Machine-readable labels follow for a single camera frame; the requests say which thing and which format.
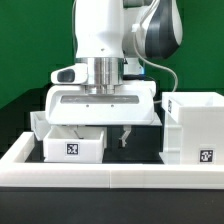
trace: green background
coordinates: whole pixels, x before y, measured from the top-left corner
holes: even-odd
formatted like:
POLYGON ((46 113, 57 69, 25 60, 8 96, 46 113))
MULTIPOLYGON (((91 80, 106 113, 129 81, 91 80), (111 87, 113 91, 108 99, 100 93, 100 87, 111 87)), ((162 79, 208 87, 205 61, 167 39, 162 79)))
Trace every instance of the green background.
MULTIPOLYGON (((179 90, 224 93, 224 1, 177 0, 184 38, 168 60, 179 90)), ((0 108, 50 81, 53 70, 73 63, 72 0, 0 0, 0 108)), ((166 73, 147 68, 162 90, 172 89, 166 73)))

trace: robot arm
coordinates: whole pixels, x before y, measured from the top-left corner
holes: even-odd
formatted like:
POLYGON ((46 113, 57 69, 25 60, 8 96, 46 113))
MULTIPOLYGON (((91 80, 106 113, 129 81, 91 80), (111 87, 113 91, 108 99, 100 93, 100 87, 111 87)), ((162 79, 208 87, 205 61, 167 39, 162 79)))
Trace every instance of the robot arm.
POLYGON ((126 9, 124 21, 126 57, 136 56, 133 35, 144 58, 166 59, 181 44, 183 31, 176 0, 153 0, 149 6, 126 9))

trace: white container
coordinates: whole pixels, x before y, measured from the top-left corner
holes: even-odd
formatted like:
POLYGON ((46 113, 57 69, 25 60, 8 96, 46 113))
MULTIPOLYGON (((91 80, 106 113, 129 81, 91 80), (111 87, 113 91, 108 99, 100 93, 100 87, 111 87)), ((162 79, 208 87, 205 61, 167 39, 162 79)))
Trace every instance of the white container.
POLYGON ((44 138, 45 162, 102 163, 105 128, 53 126, 44 138))
POLYGON ((161 158, 166 164, 224 164, 224 97, 163 93, 166 112, 161 158))
POLYGON ((51 125, 47 122, 45 111, 30 113, 31 130, 35 133, 38 141, 42 141, 51 130, 51 125))

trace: black surface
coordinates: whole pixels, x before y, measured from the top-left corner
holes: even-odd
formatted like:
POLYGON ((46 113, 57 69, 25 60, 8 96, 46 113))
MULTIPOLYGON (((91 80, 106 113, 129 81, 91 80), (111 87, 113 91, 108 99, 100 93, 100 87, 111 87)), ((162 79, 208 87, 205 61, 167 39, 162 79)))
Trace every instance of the black surface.
MULTIPOLYGON (((0 110, 2 155, 30 130, 29 112, 44 109, 45 94, 46 88, 30 90, 0 110)), ((161 162, 161 128, 135 127, 119 150, 114 140, 121 133, 121 127, 109 129, 104 163, 161 162)), ((29 160, 43 160, 41 142, 29 160)), ((223 224, 223 201, 221 190, 1 187, 0 224, 223 224)))
POLYGON ((223 224, 223 192, 0 189, 1 224, 223 224))

